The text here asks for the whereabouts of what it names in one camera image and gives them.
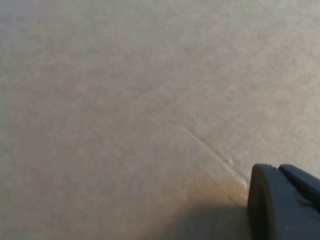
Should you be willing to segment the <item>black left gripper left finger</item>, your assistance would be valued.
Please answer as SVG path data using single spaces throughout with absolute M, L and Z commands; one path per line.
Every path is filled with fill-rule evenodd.
M 277 184 L 285 179 L 282 166 L 255 164 L 251 170 L 247 214 L 252 239 L 284 240 L 285 226 L 283 223 Z

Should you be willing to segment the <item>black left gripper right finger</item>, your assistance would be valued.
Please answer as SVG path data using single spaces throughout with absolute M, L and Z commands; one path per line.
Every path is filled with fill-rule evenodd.
M 279 240 L 318 240 L 320 238 L 320 180 L 290 164 L 279 171 L 293 187 L 287 200 L 288 212 L 283 214 L 278 228 Z

